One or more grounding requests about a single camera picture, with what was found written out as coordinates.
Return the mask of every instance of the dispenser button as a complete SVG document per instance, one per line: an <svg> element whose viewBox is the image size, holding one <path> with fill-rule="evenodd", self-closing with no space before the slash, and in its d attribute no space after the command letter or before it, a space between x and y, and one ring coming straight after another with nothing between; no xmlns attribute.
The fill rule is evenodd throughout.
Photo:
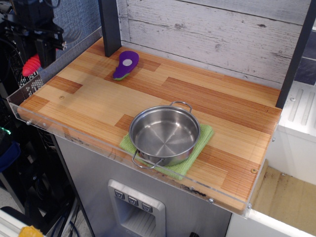
<svg viewBox="0 0 316 237"><path fill-rule="evenodd" d="M147 212L150 212L150 213L153 212L153 208L151 206L149 206L148 204L146 204L146 203L142 203L142 207L143 207L144 211L147 211Z"/></svg>
<svg viewBox="0 0 316 237"><path fill-rule="evenodd" d="M138 206L138 200L137 199L128 196L128 201L129 201L130 204L132 204L134 206Z"/></svg>
<svg viewBox="0 0 316 237"><path fill-rule="evenodd" d="M117 191L117 190L114 190L114 192L115 192L115 196L117 196L118 198L120 198L120 199L125 199L125 195L124 195L124 193L121 193L120 191Z"/></svg>

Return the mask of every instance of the wood plank wallpaper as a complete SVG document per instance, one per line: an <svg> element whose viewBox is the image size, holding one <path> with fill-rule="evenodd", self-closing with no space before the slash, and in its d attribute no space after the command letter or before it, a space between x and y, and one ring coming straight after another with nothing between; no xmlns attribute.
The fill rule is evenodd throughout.
<svg viewBox="0 0 316 237"><path fill-rule="evenodd" d="M122 45L280 89L310 0L118 0Z"/></svg>

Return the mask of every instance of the stainless steel pot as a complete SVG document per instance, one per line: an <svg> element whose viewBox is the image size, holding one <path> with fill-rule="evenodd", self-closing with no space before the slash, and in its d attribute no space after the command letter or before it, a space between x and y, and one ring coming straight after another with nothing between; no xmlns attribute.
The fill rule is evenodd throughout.
<svg viewBox="0 0 316 237"><path fill-rule="evenodd" d="M172 106L182 103L189 111ZM200 136L198 120L191 114L192 107L181 101L156 106L138 114L129 127L129 138L136 147L132 161L145 169L159 165L175 165L185 161ZM144 167L135 162L136 154L154 163Z"/></svg>

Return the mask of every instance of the purple toy eggplant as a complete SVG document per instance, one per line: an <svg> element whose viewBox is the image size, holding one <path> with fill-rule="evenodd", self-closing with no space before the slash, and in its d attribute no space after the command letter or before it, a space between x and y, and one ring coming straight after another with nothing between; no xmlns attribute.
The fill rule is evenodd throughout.
<svg viewBox="0 0 316 237"><path fill-rule="evenodd" d="M139 55L133 51L124 51L119 55L119 64L113 73L114 80L123 80L136 67Z"/></svg>

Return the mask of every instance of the black metal pole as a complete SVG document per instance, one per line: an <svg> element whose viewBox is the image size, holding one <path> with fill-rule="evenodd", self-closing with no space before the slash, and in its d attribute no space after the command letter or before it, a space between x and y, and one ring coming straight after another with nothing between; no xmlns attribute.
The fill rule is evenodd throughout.
<svg viewBox="0 0 316 237"><path fill-rule="evenodd" d="M307 40L311 34L314 22L316 18L316 0L311 0L310 7L307 11L306 18L301 30L301 34L298 38L290 66L287 70L283 86L281 88L280 95L276 102L276 107L283 109L287 96L290 92L291 86L293 84L296 71L300 64Z"/></svg>
<svg viewBox="0 0 316 237"><path fill-rule="evenodd" d="M110 57L121 47L119 15L116 0L98 0L105 56Z"/></svg>

